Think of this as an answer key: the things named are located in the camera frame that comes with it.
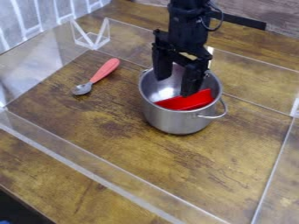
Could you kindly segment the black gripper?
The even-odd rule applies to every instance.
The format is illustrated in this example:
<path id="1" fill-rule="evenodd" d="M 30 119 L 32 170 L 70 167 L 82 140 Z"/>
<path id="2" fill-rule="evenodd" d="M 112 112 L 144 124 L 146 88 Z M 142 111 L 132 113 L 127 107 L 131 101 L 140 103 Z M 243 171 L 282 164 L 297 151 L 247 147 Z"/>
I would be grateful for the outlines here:
<path id="1" fill-rule="evenodd" d="M 172 75 L 174 62 L 183 59 L 182 53 L 199 60 L 210 60 L 206 50 L 211 28 L 212 3 L 210 0 L 171 0 L 167 5 L 168 31 L 154 30 L 154 74 L 159 81 Z M 183 97 L 199 92 L 208 68 L 196 64 L 184 67 L 182 77 Z"/>

